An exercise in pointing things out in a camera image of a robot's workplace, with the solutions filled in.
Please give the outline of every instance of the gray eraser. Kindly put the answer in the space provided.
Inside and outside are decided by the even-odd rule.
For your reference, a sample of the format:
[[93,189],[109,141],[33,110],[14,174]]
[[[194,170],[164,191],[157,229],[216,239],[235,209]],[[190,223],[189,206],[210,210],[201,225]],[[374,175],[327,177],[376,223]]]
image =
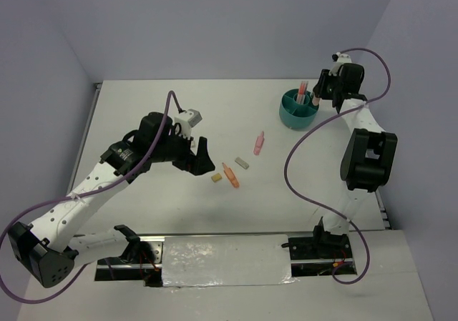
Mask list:
[[194,128],[197,123],[202,121],[202,116],[200,115],[200,112],[198,112],[197,110],[189,109],[188,111],[193,113],[191,118],[189,118],[188,122],[191,128]]
[[241,167],[243,167],[244,169],[248,169],[250,167],[250,165],[248,165],[248,163],[245,160],[241,159],[240,157],[236,157],[235,162],[239,164]]

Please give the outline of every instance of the orange marker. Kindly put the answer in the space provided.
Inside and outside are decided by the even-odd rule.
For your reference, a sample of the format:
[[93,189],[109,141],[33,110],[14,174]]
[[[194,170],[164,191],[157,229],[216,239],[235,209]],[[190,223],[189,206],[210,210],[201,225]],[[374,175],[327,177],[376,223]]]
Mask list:
[[234,172],[223,162],[223,169],[226,177],[229,179],[229,182],[232,184],[233,187],[239,187],[237,178],[235,178]]

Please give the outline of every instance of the black bracket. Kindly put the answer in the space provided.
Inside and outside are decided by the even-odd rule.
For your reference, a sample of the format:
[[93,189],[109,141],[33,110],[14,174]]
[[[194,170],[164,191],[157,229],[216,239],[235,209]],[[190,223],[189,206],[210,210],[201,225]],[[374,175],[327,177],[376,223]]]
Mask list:
[[53,287],[73,270],[78,251],[66,248],[59,253],[51,250],[47,247],[47,242],[40,242],[30,229],[30,226],[16,222],[8,230],[14,256],[43,287]]
[[[101,156],[100,162],[108,162],[114,167],[115,174],[124,175],[128,173],[146,155],[159,131],[162,118],[163,114],[150,112],[142,118],[139,129],[132,130],[124,136],[122,141],[112,144]],[[141,169],[132,175],[127,182],[132,183],[140,174],[148,172],[151,164],[155,162],[172,162],[173,166],[195,176],[215,170],[215,165],[208,155],[207,139],[199,138],[197,154],[191,150],[192,140],[193,138],[182,137],[179,127],[174,127],[172,119],[167,117],[154,151]]]
[[121,232],[126,237],[127,242],[129,242],[124,252],[120,255],[120,259],[123,262],[134,262],[143,252],[149,258],[152,257],[151,247],[148,243],[140,241],[140,237],[129,227],[120,224],[114,226],[114,230]]
[[[349,190],[374,192],[388,182],[398,139],[392,133],[354,129],[341,163],[341,179]],[[374,157],[366,154],[373,151]]]

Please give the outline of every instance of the red wire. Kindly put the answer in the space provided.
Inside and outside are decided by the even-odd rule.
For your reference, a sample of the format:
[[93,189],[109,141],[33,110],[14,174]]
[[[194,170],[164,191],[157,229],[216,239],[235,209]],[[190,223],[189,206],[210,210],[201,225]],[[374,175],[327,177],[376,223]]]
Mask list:
[[[345,259],[346,259],[346,253],[344,250],[341,250],[342,254],[343,254],[343,259],[340,261],[340,262],[337,262],[337,266],[341,266],[344,262],[345,262]],[[336,253],[334,252],[334,262],[333,264],[336,263]]]
[[145,258],[148,260],[148,262],[150,262],[150,264],[155,268],[155,271],[159,271],[159,269],[156,267],[155,263],[150,258],[148,258],[148,256],[145,254],[145,252],[142,252],[142,253],[145,256]]

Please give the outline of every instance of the white table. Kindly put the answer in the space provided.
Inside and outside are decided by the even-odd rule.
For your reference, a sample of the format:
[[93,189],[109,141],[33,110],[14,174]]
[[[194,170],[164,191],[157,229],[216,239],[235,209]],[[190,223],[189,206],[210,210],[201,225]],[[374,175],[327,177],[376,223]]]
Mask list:
[[[312,87],[316,80],[310,81]],[[81,182],[111,143],[138,128],[151,111],[162,112],[169,90],[184,109],[199,110],[203,120],[193,136],[208,138],[208,151],[222,171],[225,162],[240,188],[229,181],[213,183],[211,174],[194,177],[171,163],[153,164],[128,189],[111,199],[91,218],[83,232],[99,232],[125,224],[138,233],[221,233],[311,231],[324,211],[295,197],[283,180],[286,157],[304,132],[286,128],[278,116],[284,92],[299,80],[172,80],[104,82],[92,117],[75,182]],[[173,117],[175,105],[170,108]],[[323,101],[316,122],[334,115]],[[253,154],[256,137],[265,144]],[[341,158],[350,131],[338,119],[316,132],[296,152],[290,177],[298,191],[335,205],[343,191]],[[250,164],[248,170],[234,159]],[[375,195],[361,207],[355,222],[361,229],[384,229]]]
[[[193,177],[170,163],[154,164],[82,231],[102,231],[114,224],[163,234],[312,230],[323,212],[294,197],[283,181],[285,158],[303,132],[281,124],[278,105],[282,93],[298,85],[297,80],[105,82],[76,182],[111,143],[137,128],[143,116],[162,111],[166,93],[174,89],[183,108],[202,113],[194,135],[208,138],[218,171],[222,161],[229,164],[240,189],[226,179],[215,184],[209,174]],[[334,112],[324,102],[315,123]],[[265,145],[256,157],[253,145],[261,130]],[[293,185],[334,205],[341,193],[338,168],[349,136],[342,120],[314,134],[291,161]],[[250,164],[249,170],[233,162],[237,156]],[[95,265],[90,265],[57,299],[23,305],[18,320],[432,320],[404,235],[382,230],[375,196],[355,221],[371,230],[365,235],[372,264],[365,279],[353,286],[338,285],[330,277],[302,277],[279,286],[158,289],[141,282],[94,282]],[[350,240],[361,272],[364,249],[357,234],[351,233]],[[32,279],[26,297],[42,298],[55,291]]]

